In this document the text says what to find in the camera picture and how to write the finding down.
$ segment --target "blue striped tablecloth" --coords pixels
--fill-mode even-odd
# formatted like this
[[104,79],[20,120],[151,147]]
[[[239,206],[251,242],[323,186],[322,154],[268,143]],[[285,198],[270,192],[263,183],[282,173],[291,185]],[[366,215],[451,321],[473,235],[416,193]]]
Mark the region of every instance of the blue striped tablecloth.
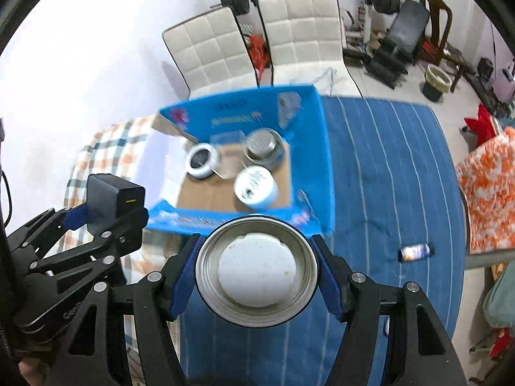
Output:
[[[462,297],[464,217],[436,117],[426,106],[387,100],[323,97],[323,102],[336,193],[329,248],[378,283],[418,282],[452,335]],[[400,265],[400,245],[420,242],[431,242],[436,254]],[[371,386],[382,377],[383,323],[384,317]],[[247,329],[217,317],[195,290],[181,317],[181,364],[189,379],[218,379],[224,386],[319,386],[329,375],[343,330],[319,292],[290,322]]]

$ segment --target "blue box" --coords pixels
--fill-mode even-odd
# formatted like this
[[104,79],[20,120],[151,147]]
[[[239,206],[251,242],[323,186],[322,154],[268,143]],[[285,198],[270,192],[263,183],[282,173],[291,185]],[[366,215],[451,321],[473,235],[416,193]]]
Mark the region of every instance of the blue box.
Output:
[[[300,108],[285,125],[284,106],[290,103],[291,107],[292,100],[300,102]],[[331,153],[323,105],[314,86],[258,87],[224,92],[179,102],[160,113],[199,142],[209,142],[212,135],[225,132],[241,130],[248,135],[260,127],[274,129],[290,146],[292,205],[257,212],[289,222],[307,237],[333,232],[335,200]],[[150,185],[144,182],[143,185],[150,194]],[[298,196],[300,190],[307,194],[308,202]],[[147,227],[151,229],[209,234],[222,223],[243,214],[177,209],[161,199],[150,207],[149,215]]]

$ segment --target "plaid tablecloth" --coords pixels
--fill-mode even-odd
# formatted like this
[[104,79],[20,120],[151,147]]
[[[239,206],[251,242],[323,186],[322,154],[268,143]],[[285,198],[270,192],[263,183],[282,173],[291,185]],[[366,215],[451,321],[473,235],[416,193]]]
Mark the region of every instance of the plaid tablecloth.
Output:
[[[155,120],[156,115],[137,118],[95,134],[89,145],[82,148],[79,153],[66,186],[63,206],[76,207],[86,201],[86,183],[88,175],[92,173],[111,173],[127,180],[133,179],[145,141]],[[68,231],[58,245],[58,252],[92,240],[93,236],[85,226]],[[141,248],[122,258],[127,283],[136,283],[148,273],[161,270],[166,260],[177,254],[180,241],[181,237],[177,234],[144,229]],[[179,355],[179,324],[170,323],[169,328]],[[143,384],[132,316],[125,317],[125,339],[134,384]]]

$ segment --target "small bottle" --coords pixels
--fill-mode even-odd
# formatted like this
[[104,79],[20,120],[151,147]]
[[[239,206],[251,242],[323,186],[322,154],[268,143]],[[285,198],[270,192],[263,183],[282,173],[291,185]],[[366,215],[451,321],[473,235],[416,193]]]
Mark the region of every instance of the small bottle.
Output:
[[431,257],[435,253],[435,247],[429,244],[416,244],[404,246],[398,250],[400,262],[415,262]]

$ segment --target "orange and white cloth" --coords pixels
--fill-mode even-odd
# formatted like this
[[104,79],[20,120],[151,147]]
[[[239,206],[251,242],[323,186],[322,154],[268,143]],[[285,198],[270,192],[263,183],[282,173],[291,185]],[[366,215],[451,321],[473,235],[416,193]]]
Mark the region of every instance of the orange and white cloth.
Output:
[[456,172],[469,209],[470,253],[515,248],[515,130],[487,140]]

